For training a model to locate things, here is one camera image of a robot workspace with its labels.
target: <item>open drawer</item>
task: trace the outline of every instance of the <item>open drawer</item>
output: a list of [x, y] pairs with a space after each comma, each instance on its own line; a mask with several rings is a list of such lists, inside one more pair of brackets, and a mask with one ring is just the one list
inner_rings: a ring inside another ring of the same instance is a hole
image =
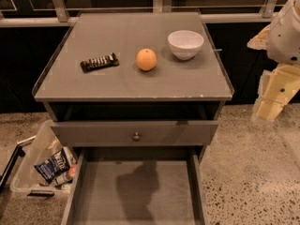
[[201, 194], [195, 147], [84, 148], [62, 225], [200, 225]]
[[218, 121], [57, 122], [52, 130], [64, 146], [191, 146], [209, 144]]

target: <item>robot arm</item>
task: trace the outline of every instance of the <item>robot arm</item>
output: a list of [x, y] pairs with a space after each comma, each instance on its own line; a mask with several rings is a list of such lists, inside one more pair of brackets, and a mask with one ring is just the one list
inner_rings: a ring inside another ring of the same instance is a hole
[[272, 121], [300, 89], [300, 0], [289, 0], [247, 45], [266, 49], [268, 57], [278, 62], [276, 69], [261, 76], [254, 106], [256, 116]]

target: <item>floor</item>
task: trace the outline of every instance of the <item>floor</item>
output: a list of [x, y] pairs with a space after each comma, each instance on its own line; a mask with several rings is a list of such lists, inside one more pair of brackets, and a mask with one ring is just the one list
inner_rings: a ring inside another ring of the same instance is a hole
[[[252, 108], [224, 107], [202, 159], [206, 224], [300, 224], [300, 104], [288, 105], [274, 122], [254, 119]], [[47, 119], [0, 114], [0, 173], [16, 141], [35, 135]], [[60, 224], [67, 199], [13, 193], [13, 174], [0, 194], [0, 224]]]

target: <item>black handle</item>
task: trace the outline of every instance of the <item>black handle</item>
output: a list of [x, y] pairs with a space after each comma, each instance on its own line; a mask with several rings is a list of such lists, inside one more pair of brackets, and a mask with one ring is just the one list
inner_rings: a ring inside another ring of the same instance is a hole
[[21, 146], [17, 145], [15, 150], [13, 151], [13, 154], [10, 157], [10, 160], [9, 160], [3, 174], [0, 176], [0, 193], [3, 189], [3, 187], [5, 186], [8, 178], [9, 178], [9, 175], [10, 175], [19, 156], [24, 157], [25, 153], [23, 151], [23, 148]]

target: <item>orange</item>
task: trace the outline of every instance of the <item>orange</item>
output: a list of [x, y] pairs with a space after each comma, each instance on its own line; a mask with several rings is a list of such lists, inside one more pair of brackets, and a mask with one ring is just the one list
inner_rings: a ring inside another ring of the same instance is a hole
[[157, 55], [151, 49], [142, 49], [137, 55], [137, 66], [143, 71], [153, 69], [157, 64]]

